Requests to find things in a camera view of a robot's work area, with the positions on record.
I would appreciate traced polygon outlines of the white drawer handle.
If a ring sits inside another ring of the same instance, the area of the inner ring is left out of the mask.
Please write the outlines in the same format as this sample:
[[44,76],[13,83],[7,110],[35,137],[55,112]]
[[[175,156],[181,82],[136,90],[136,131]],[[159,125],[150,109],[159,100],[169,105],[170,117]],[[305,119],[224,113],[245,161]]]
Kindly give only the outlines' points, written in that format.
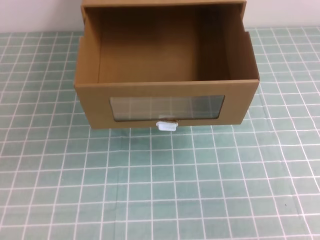
[[158,121],[156,126],[159,131],[175,132],[178,127],[178,123],[173,121]]

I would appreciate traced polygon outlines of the brown cardboard drawer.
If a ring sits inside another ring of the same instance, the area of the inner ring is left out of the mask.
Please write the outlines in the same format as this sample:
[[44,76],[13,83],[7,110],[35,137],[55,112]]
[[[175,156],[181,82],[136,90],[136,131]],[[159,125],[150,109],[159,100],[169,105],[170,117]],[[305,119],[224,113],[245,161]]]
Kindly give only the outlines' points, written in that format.
[[74,88],[94,129],[239,125],[259,83],[239,4],[86,9]]

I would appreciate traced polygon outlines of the brown cardboard shoebox shell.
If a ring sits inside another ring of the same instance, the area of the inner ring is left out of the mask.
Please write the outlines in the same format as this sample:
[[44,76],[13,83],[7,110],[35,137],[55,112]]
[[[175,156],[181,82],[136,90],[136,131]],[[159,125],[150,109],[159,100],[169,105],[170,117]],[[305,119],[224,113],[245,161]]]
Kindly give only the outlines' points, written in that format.
[[86,21],[87,8],[103,7],[141,7],[141,6],[189,6],[210,4],[238,4],[240,17],[243,18],[246,9],[246,0],[83,0],[81,15],[83,23]]

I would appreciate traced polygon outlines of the cyan checkered tablecloth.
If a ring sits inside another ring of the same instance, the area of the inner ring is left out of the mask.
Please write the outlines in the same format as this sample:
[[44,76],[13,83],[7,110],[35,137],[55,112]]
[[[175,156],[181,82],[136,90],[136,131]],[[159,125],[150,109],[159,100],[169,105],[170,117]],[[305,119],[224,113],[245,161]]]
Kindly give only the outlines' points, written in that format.
[[92,129],[80,32],[0,35],[3,240],[317,240],[320,29],[252,28],[240,125]]

